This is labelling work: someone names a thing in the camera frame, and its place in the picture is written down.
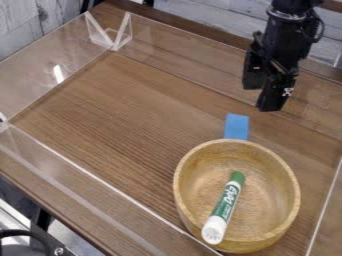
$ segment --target wooden table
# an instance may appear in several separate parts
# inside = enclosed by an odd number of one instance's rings
[[[98,20],[110,8],[109,4],[97,7]],[[226,65],[232,68],[234,63],[226,60]],[[312,81],[320,79],[305,76]],[[301,208],[288,233],[273,246],[251,255],[304,255],[340,159],[340,141],[333,136],[272,113],[257,112],[233,98],[112,52],[77,72],[11,123],[184,229],[172,197],[173,170],[192,147],[221,138],[228,112],[249,116],[251,141],[285,160],[301,190]],[[124,247],[117,230],[90,211],[86,201],[118,211],[120,205],[112,205],[105,193],[92,190],[76,200],[37,175],[11,166],[1,170],[1,175],[104,253],[148,255],[137,245]],[[81,176],[53,168],[45,171],[86,193]],[[328,255],[340,255],[337,242]]]

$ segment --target wooden bowl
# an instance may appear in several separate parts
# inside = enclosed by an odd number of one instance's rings
[[[277,241],[300,205],[293,173],[272,151],[252,142],[229,139],[194,147],[176,168],[174,202],[186,229],[202,241],[200,230],[233,170],[244,173],[245,184],[222,242],[210,247],[248,253]]]

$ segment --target white marker cap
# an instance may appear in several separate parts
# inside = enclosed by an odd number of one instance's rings
[[[221,242],[226,223],[218,216],[210,216],[201,228],[201,237],[208,244],[216,245]]]

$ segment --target green marker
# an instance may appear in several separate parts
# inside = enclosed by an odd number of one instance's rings
[[[201,237],[208,244],[216,245],[222,240],[244,180],[245,177],[241,172],[233,171],[230,173],[224,192],[201,228]]]

